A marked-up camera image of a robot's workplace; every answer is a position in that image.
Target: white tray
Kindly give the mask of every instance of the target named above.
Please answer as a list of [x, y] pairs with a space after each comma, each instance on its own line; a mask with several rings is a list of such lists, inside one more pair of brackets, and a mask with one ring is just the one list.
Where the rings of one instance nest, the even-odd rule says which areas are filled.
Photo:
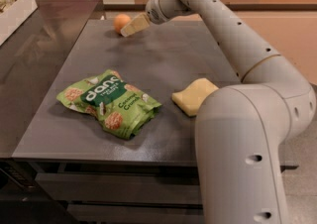
[[17, 0], [0, 14], [0, 46], [37, 8], [35, 0]]

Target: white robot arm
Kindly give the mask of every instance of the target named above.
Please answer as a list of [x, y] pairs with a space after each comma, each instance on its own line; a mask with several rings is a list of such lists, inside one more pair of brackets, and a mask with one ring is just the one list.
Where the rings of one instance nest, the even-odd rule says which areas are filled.
[[314, 90], [220, 0], [150, 0], [161, 24], [198, 13], [242, 84], [206, 98], [195, 142], [206, 224], [289, 224], [278, 146], [310, 124]]

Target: green chip bag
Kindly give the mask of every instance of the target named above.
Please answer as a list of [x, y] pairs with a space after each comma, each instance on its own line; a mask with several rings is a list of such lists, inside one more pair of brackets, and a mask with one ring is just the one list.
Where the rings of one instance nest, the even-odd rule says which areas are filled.
[[123, 139], [137, 135], [161, 106], [111, 69], [70, 85], [57, 100], [69, 109], [94, 116], [103, 130]]

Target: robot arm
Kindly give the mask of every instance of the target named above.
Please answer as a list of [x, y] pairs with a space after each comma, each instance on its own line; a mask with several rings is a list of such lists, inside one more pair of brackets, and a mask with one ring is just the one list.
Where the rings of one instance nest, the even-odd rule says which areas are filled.
[[150, 0], [161, 24], [198, 13], [242, 84], [211, 94], [196, 119], [207, 224], [288, 224], [278, 146], [310, 124], [314, 90], [274, 47], [220, 0]]

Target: drawer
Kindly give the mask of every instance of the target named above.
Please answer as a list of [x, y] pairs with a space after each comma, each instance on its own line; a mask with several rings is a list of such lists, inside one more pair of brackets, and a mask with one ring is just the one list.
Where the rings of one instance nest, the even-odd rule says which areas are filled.
[[68, 205], [78, 221], [120, 224], [203, 224], [202, 209]]
[[36, 182], [54, 200], [201, 205], [190, 177], [39, 173]]

